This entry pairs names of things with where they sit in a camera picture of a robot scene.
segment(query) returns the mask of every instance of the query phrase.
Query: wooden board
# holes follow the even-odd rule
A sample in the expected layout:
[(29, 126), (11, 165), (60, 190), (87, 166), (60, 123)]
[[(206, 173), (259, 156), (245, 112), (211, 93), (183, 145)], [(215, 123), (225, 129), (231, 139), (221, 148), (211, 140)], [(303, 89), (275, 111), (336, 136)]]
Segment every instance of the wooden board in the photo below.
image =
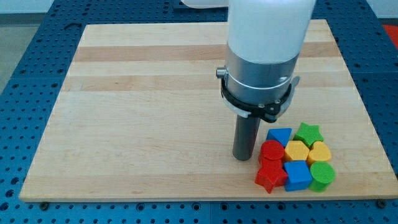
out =
[[(220, 97), (226, 23), (90, 25), (22, 188), (27, 202), (329, 200), (398, 196), (397, 179), (324, 20), (311, 21), (293, 103), (237, 161)], [(323, 193), (254, 183), (269, 128), (319, 124), (337, 178)]]

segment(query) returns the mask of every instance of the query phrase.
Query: blue triangular prism block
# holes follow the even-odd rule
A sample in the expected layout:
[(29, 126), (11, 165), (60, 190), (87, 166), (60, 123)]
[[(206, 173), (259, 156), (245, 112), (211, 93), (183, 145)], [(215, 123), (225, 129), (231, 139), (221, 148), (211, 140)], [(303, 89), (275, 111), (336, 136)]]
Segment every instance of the blue triangular prism block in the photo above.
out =
[(292, 134), (291, 128), (275, 128), (268, 130), (266, 140), (276, 140), (279, 141), (284, 147), (286, 147), (290, 135)]

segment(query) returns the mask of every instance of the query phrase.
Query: red block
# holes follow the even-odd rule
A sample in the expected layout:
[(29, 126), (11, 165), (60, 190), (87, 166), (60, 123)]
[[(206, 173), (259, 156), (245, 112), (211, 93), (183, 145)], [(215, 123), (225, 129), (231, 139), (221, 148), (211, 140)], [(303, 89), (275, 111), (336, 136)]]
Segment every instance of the red block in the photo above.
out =
[(285, 148), (284, 146), (275, 140), (268, 140), (262, 143), (259, 162), (262, 158), (266, 158), (271, 161), (280, 160), (284, 157)]
[(287, 174), (282, 168), (282, 161), (261, 160), (261, 168), (257, 172), (256, 184), (263, 186), (270, 194), (274, 187), (283, 186), (287, 180)]

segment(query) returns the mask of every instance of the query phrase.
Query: heart-shaped block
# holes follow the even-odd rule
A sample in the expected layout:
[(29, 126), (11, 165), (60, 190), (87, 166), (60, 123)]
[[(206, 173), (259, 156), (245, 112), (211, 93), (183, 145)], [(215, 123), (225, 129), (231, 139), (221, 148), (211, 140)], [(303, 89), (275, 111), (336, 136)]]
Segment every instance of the heart-shaped block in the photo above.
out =
[(321, 141), (316, 141), (308, 153), (307, 164), (310, 167), (314, 162), (328, 162), (331, 160), (329, 147)]
[(289, 141), (285, 148), (285, 162), (305, 161), (309, 153), (308, 147), (302, 141)]

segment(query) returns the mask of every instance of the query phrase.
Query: green star block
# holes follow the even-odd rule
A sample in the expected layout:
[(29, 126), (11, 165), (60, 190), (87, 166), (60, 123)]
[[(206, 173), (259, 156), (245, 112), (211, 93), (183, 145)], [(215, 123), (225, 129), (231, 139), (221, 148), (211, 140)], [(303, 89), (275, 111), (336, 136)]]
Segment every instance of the green star block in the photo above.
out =
[(302, 141), (310, 148), (314, 142), (323, 141), (323, 136), (319, 132), (319, 125), (309, 125), (302, 122), (293, 140)]

